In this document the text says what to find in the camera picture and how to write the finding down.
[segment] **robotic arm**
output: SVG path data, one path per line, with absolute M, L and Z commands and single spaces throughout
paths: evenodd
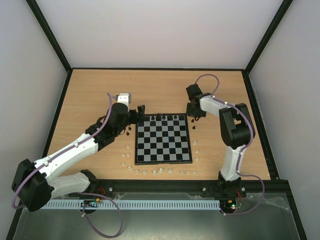
M 131 103 L 131 95 L 120 93 L 117 96 L 117 102 L 112 105 L 107 123 L 94 137 L 79 144 L 99 130 L 103 124 L 101 120 L 105 116 L 99 118 L 79 138 L 59 151 L 34 162 L 25 159 L 18 165 L 11 187 L 14 192 L 32 171 L 45 164 L 45 167 L 41 168 L 26 182 L 18 194 L 18 197 L 30 212 L 42 208 L 50 199 L 75 192 L 93 193 L 96 190 L 98 180 L 89 170 L 82 170 L 69 176 L 58 176 L 81 159 L 113 143 L 115 138 L 129 124 L 143 121 L 145 106 L 138 106 L 137 112 L 136 110 L 129 110 L 129 103 Z M 61 154 L 71 146 L 75 147 Z M 56 156 L 54 161 L 49 163 L 48 161 L 54 156 Z
M 186 91 L 190 100 L 186 110 L 188 116 L 194 117 L 196 121 L 205 117 L 207 112 L 219 116 L 221 137 L 226 145 L 226 153 L 218 179 L 221 180 L 224 188 L 232 185 L 232 182 L 239 182 L 238 171 L 240 171 L 246 151 L 242 149 L 251 139 L 249 126 L 244 118 L 226 102 L 212 97 L 210 93 L 202 93 L 198 84 L 190 85 Z M 255 137 L 247 105 L 240 103 L 235 107 L 247 118 L 253 129 L 253 137 Z

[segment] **white linear rail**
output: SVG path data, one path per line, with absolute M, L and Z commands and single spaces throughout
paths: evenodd
M 50 200 L 41 209 L 82 209 L 84 200 Z M 220 210 L 218 200 L 115 200 L 121 210 Z M 86 209 L 115 210 L 107 200 Z

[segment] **wooden tabletop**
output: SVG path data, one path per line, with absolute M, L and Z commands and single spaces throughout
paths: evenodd
M 106 114 L 109 108 L 107 93 L 131 93 L 130 109 L 145 105 L 146 114 L 185 113 L 189 101 L 186 87 L 193 84 L 198 76 L 213 73 L 220 79 L 216 96 L 230 103 L 245 103 L 249 107 L 246 87 L 240 71 L 194 71 L 194 70 L 73 70 L 64 98 L 62 109 L 53 134 L 49 154 L 66 146 L 78 138 L 85 129 Z M 213 77 L 203 77 L 199 81 L 202 92 L 212 92 L 217 82 Z M 129 135 L 118 136 L 115 141 L 79 161 L 63 175 L 75 174 L 83 169 L 90 170 L 99 179 L 145 179 L 145 180 L 216 180 L 221 170 L 226 146 L 221 139 L 219 118 L 211 114 L 192 123 L 188 118 L 193 163 L 158 164 L 135 166 L 135 126 Z M 269 180 L 268 168 L 258 134 L 246 150 L 241 172 L 255 174 Z

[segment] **checkered board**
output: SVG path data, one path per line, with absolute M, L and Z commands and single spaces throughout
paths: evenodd
M 192 163 L 185 113 L 146 114 L 135 129 L 135 165 Z

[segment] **white wall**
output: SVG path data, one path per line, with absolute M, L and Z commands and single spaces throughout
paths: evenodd
M 293 1 L 250 74 L 280 177 L 320 235 L 320 1 Z
M 0 239 L 22 160 L 41 157 L 66 72 L 25 0 L 0 1 Z
M 282 0 L 37 0 L 72 67 L 245 68 Z

